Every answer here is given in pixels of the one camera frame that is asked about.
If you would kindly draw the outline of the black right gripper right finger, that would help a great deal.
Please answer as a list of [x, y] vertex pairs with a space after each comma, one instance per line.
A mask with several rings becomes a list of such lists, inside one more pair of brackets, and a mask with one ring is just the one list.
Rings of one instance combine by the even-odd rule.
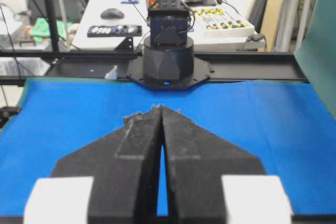
[[175, 223], [226, 223], [222, 175], [264, 175], [260, 159], [162, 108], [169, 216]]

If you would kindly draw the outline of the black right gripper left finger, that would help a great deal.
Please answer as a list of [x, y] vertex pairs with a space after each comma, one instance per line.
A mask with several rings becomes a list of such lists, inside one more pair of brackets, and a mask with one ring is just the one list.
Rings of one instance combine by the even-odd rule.
[[157, 209], [161, 133], [161, 108], [135, 114], [60, 158], [51, 175], [93, 177], [89, 223], [148, 223]]

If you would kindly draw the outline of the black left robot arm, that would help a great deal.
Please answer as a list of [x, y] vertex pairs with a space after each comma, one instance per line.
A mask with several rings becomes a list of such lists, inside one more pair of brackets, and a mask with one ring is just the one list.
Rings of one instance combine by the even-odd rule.
[[147, 88], [182, 90], [210, 79], [209, 63], [195, 57], [188, 32], [195, 15], [182, 0], [158, 0], [148, 7], [150, 34], [127, 77]]

